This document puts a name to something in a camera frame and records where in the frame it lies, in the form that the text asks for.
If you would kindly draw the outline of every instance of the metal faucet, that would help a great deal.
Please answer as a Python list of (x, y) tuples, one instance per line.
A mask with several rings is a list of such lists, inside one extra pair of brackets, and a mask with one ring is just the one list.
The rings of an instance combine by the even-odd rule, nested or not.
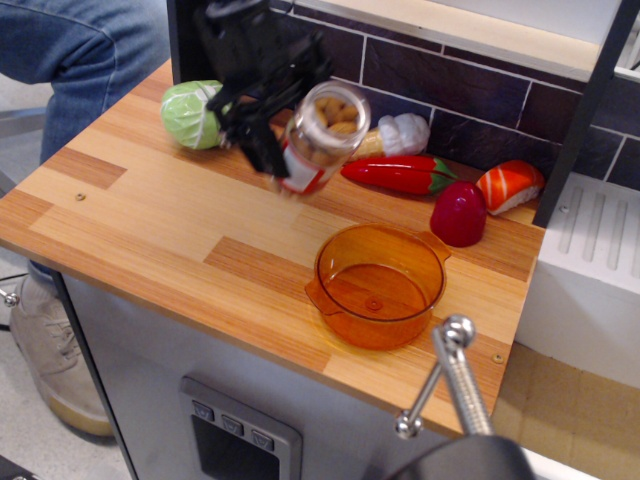
[(396, 417), (396, 432), (400, 437), (408, 439), (418, 435), (422, 429), (420, 413), (443, 374), (463, 432), (466, 435), (494, 434), (478, 384), (464, 354), (464, 349), (473, 342), (475, 335), (473, 322), (464, 315), (452, 315), (433, 329), (431, 336), (437, 362), (413, 407)]

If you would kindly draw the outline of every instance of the toy cabbage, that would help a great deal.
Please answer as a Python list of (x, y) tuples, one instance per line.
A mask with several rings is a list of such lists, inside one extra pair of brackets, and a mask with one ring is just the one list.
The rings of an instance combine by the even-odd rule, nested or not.
[(185, 147), (203, 150), (220, 145), (220, 122), (206, 105), (222, 88), (216, 80), (185, 82), (162, 97), (164, 127)]

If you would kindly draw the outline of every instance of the sushi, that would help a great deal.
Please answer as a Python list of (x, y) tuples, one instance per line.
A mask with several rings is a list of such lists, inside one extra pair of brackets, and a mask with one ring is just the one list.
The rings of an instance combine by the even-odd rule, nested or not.
[(486, 172), (476, 183), (491, 215), (536, 198), (545, 186), (542, 173), (523, 160), (510, 160)]

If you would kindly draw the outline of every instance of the pot handle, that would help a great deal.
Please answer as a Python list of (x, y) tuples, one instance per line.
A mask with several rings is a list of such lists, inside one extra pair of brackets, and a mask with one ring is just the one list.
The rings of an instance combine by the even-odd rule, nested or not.
[(438, 256), (440, 261), (444, 263), (444, 261), (451, 256), (451, 250), (447, 245), (440, 240), (440, 238), (432, 232), (418, 232), (416, 233), (418, 238), (421, 238), (425, 243), (427, 243)]
[(338, 305), (331, 300), (331, 297), (327, 294), (326, 290), (320, 285), (320, 280), (317, 276), (313, 277), (305, 287), (305, 292), (309, 296), (309, 299), (316, 306), (323, 315), (335, 315), (336, 313), (342, 313), (342, 310)]

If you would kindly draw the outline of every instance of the wooden countertop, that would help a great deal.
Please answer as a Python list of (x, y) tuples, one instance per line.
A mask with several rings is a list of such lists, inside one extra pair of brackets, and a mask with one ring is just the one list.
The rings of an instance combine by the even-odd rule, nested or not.
[[(239, 150), (173, 141), (159, 114), (171, 81), (166, 64), (0, 200), (0, 244), (389, 411), (411, 406), (435, 361), (431, 328), (390, 352), (350, 347), (304, 286), (336, 231), (428, 230), (435, 199), (336, 175), (307, 204), (283, 200)], [(463, 313), (476, 323), (467, 355), (490, 411), (542, 243), (534, 208), (489, 218), (480, 243), (452, 249), (434, 310), (432, 322)], [(423, 415), (429, 428), (460, 431), (444, 382)]]

